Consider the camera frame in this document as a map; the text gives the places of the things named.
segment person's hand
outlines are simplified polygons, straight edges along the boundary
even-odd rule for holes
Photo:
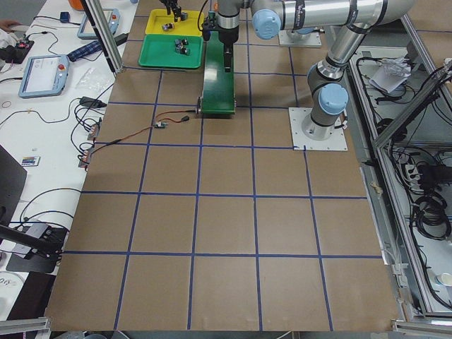
[[[12,25],[20,25],[20,23],[18,21],[9,19],[0,20],[0,29],[4,30],[5,32],[12,32],[9,27]]]

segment black monitor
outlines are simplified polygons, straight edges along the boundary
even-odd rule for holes
[[[11,222],[25,179],[27,171],[0,145],[0,225]]]
[[[25,227],[24,232],[9,227],[26,178],[27,171],[0,145],[0,243],[9,240],[30,247],[27,254],[12,254],[6,269],[51,273],[59,258],[66,230],[48,227],[46,230],[50,232],[44,234],[44,239],[31,236],[33,232],[28,232],[28,227]]]

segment metal plate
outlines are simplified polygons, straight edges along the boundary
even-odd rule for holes
[[[331,137],[325,141],[312,140],[303,133],[303,119],[311,113],[311,110],[312,108],[306,107],[289,108],[290,129],[292,130],[294,150],[304,150],[305,148],[307,150],[348,150],[343,129],[335,129]],[[335,125],[341,125],[339,118]]]
[[[278,33],[280,38],[280,46],[285,47],[322,47],[320,41],[320,35],[318,33],[310,33],[306,35],[295,34],[293,35],[289,30],[281,30]]]

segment floor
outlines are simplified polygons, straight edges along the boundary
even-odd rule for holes
[[[31,25],[46,0],[2,0],[0,19],[16,20]]]
[[[202,69],[138,66],[153,8],[140,1],[99,145],[202,93]],[[312,106],[306,73],[326,43],[277,47],[251,29],[243,11],[232,119],[190,114],[93,156],[53,330],[391,329],[396,301],[350,136],[347,152],[292,149],[287,108]]]

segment small device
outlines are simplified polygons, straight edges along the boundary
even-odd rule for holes
[[[66,55],[33,56],[28,59],[19,97],[59,95],[66,84],[69,59]]]
[[[62,23],[68,23],[69,22],[69,18],[70,18],[69,12],[61,12],[59,14],[59,20]]]
[[[104,15],[108,22],[108,27],[110,28],[110,32],[112,34],[116,33],[119,26],[119,11],[116,8],[104,9]],[[97,39],[96,34],[94,33],[93,27],[88,20],[86,14],[83,16],[82,22],[80,24],[80,28],[78,29],[77,36],[81,39]]]
[[[21,165],[22,167],[32,167],[32,166],[38,166],[40,164],[41,157],[35,156],[35,157],[23,157]]]

